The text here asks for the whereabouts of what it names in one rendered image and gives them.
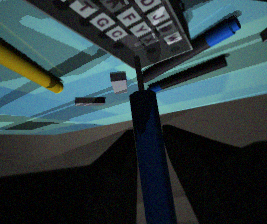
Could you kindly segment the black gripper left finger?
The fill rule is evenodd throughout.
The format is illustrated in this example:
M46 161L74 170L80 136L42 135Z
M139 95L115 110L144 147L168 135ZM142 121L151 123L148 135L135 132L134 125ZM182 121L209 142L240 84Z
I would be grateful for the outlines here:
M86 166L0 176L0 224L136 224L133 129Z

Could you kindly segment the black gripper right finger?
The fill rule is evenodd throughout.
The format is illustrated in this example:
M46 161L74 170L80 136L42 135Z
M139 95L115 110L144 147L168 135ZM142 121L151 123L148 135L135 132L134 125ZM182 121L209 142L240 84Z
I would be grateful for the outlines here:
M239 148L169 124L162 132L199 224L265 224L267 141Z

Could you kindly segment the blue stylus with white tip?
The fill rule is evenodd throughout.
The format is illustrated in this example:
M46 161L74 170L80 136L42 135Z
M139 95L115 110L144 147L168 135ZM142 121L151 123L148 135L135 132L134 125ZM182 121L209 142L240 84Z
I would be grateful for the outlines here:
M129 95L147 224L178 224L156 92L144 89L140 57L134 57L138 89Z

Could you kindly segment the grey keyboard with keys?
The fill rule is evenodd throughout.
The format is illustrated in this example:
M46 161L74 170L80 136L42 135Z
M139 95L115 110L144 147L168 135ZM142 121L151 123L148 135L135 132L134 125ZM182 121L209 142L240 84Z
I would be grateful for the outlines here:
M177 0L21 0L127 66L194 50Z

